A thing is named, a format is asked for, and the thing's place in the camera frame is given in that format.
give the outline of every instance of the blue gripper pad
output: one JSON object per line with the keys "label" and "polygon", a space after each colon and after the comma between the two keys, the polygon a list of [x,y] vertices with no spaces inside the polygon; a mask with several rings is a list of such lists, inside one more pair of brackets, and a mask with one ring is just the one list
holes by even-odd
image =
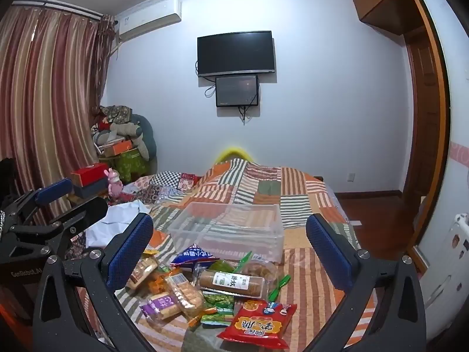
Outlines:
{"label": "blue gripper pad", "polygon": [[306,235],[334,287],[348,293],[353,286],[352,266],[313,215],[306,221]]}
{"label": "blue gripper pad", "polygon": [[149,215],[144,215],[124,244],[109,263],[107,288],[114,292],[122,289],[134,271],[142,253],[153,235],[153,221]]}
{"label": "blue gripper pad", "polygon": [[57,181],[36,193],[36,204],[43,207],[60,197],[65,196],[67,193],[70,193],[72,189],[73,185],[70,179]]}

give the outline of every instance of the wooden door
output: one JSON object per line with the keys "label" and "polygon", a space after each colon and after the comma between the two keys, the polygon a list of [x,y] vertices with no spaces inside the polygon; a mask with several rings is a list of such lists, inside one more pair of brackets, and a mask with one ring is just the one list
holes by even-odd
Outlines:
{"label": "wooden door", "polygon": [[418,211],[430,190],[437,161],[440,98],[436,65],[425,30],[406,36],[414,86],[414,128],[404,200]]}

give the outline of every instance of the purple snack package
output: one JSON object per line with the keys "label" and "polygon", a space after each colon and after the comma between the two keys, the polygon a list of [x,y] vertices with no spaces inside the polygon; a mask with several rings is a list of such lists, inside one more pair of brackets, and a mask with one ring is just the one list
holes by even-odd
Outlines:
{"label": "purple snack package", "polygon": [[181,312],[177,301],[168,293],[164,292],[153,296],[145,304],[140,306],[145,318],[149,322],[161,321]]}

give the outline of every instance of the curtain rod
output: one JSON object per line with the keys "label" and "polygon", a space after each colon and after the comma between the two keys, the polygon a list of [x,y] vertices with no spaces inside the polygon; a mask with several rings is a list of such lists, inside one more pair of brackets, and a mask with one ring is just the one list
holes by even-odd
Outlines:
{"label": "curtain rod", "polygon": [[79,14],[81,16],[92,18],[93,20],[101,20],[103,14],[98,13],[97,11],[92,11],[90,9],[82,8],[77,5],[72,5],[64,3],[57,0],[14,0],[12,5],[32,5],[40,6],[45,8],[59,9],[62,11],[68,11],[71,13]]}

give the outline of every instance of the pink rabbit figurine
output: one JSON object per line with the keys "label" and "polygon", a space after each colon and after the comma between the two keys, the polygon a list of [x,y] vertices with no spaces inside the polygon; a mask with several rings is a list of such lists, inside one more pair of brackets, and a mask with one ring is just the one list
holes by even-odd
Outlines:
{"label": "pink rabbit figurine", "polygon": [[109,168],[109,171],[104,170],[104,174],[107,176],[107,182],[109,183],[108,191],[109,197],[112,197],[114,200],[119,198],[124,185],[119,178],[119,172],[114,171],[112,168]]}

